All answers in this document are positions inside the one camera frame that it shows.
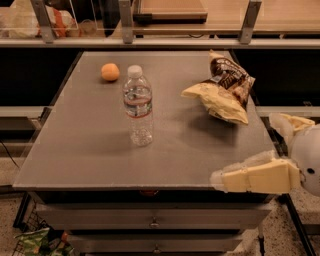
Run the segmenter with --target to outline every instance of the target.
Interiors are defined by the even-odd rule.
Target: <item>speckled floor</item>
[[[10,158],[0,157],[0,185],[11,184],[16,172],[17,168]],[[21,197],[21,194],[0,195],[0,256],[13,255],[16,247],[17,241],[14,236],[19,234],[20,230],[13,228],[12,225]],[[291,198],[303,224],[320,223],[319,197],[298,189],[291,192]],[[307,255],[286,206],[280,204],[276,198],[272,199],[269,204],[272,211],[263,221],[265,256]],[[310,240],[317,255],[320,255],[320,236],[311,236]],[[226,255],[261,255],[259,250],[258,229],[247,230],[243,233],[243,242],[234,252]]]

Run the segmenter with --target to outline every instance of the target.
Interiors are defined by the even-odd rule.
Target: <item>table drawer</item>
[[[99,252],[226,252],[241,242],[240,235],[221,234],[116,234],[69,235],[69,243],[81,253]]]
[[[103,205],[38,205],[37,212],[57,230],[251,229],[270,212],[259,207],[224,209],[104,208]]]

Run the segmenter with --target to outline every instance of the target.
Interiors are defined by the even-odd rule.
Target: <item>water bottle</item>
[[[130,122],[130,138],[135,145],[146,146],[153,140],[152,90],[142,68],[128,68],[123,86],[123,101]]]

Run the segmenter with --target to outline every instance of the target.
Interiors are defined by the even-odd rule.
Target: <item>orange ball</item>
[[[104,80],[109,82],[115,81],[119,78],[120,71],[116,64],[107,63],[101,68],[101,76]]]

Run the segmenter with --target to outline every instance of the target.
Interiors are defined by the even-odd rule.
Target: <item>crumpled bag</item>
[[[237,124],[248,124],[246,106],[254,83],[242,67],[210,51],[212,77],[185,89],[181,96],[200,98],[210,115]]]

